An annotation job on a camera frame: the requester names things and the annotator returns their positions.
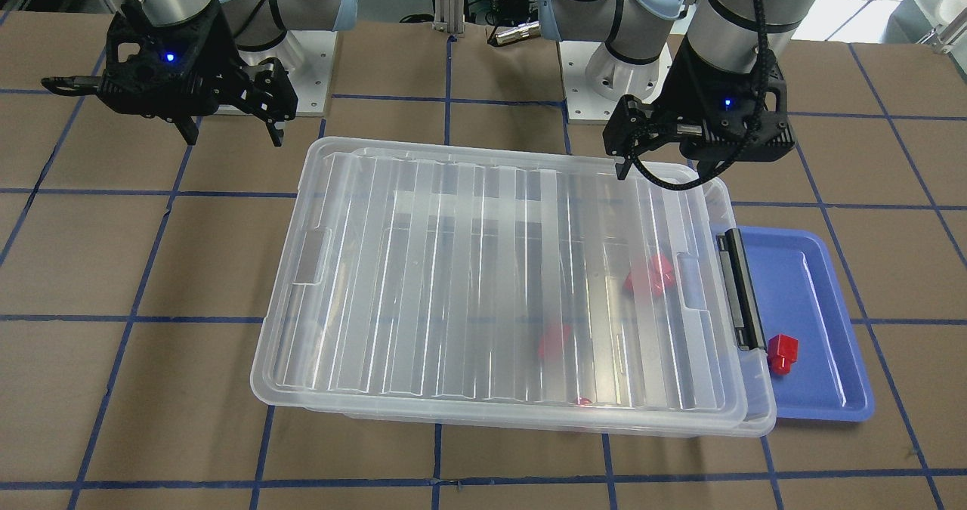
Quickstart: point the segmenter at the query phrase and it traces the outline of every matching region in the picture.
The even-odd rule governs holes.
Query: red object
[[[570,325],[551,325],[541,335],[538,345],[538,357],[541,359],[556,359],[564,355],[564,342],[570,338]]]
[[[632,272],[628,272],[628,278],[625,278],[625,290],[629,292],[635,292]],[[648,283],[653,295],[662,296],[666,289],[675,286],[675,265],[662,254],[652,255],[648,263]]]
[[[791,335],[774,335],[767,349],[769,369],[780,376],[792,371],[792,364],[799,357],[799,341]]]

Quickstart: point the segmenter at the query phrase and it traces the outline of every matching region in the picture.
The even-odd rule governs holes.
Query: blue plastic tray
[[[799,340],[799,358],[773,377],[778,416],[866,421],[873,391],[823,241],[802,230],[741,227],[766,340]]]

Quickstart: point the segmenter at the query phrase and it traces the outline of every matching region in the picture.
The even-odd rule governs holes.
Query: plastic storage box
[[[252,390],[353,417],[759,437],[776,403],[764,351],[737,345],[732,227],[718,180],[670,193],[610,159],[321,139]]]

